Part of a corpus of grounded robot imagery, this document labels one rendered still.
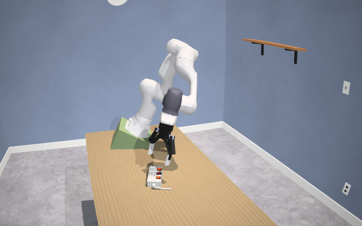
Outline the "white power strip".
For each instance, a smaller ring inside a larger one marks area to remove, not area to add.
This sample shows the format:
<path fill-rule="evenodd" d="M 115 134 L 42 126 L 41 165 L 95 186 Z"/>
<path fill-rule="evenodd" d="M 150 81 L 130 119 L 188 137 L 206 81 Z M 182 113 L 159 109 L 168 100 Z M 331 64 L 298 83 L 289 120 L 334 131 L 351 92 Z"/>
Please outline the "white power strip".
<path fill-rule="evenodd" d="M 171 190 L 171 188 L 161 188 L 162 183 L 162 166 L 150 166 L 148 172 L 148 187 L 158 188 L 162 190 Z"/>

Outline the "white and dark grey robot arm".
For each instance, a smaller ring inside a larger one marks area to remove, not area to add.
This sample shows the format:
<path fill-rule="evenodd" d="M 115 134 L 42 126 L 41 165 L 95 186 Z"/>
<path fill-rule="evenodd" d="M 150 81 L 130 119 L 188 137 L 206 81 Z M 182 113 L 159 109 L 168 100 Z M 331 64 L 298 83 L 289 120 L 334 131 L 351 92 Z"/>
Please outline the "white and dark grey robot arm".
<path fill-rule="evenodd" d="M 139 138 L 148 137 L 149 124 L 156 112 L 152 99 L 162 102 L 164 107 L 160 121 L 171 126 L 176 123 L 178 112 L 191 115 L 197 108 L 197 73 L 193 65 L 198 58 L 198 51 L 177 39 L 171 39 L 166 45 L 166 50 L 169 54 L 158 71 L 163 80 L 162 84 L 150 79 L 141 81 L 141 106 L 125 125 L 126 130 Z M 173 88 L 176 73 L 190 84 L 189 96 L 184 96 L 182 90 Z"/>

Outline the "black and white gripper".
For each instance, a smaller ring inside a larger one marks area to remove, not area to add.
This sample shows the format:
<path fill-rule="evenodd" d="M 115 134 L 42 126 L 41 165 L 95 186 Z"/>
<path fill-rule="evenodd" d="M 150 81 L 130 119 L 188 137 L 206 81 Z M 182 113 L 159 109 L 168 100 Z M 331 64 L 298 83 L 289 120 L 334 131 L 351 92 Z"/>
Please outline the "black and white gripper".
<path fill-rule="evenodd" d="M 158 139 L 164 140 L 167 151 L 168 151 L 166 161 L 165 161 L 165 166 L 170 164 L 171 156 L 172 156 L 172 154 L 175 154 L 175 142 L 174 142 L 175 136 L 171 135 L 173 127 L 174 127 L 174 125 L 171 126 L 171 125 L 163 124 L 160 122 L 159 128 L 155 128 L 154 132 L 148 139 L 148 141 L 150 142 L 148 154 L 153 153 L 154 143 Z"/>

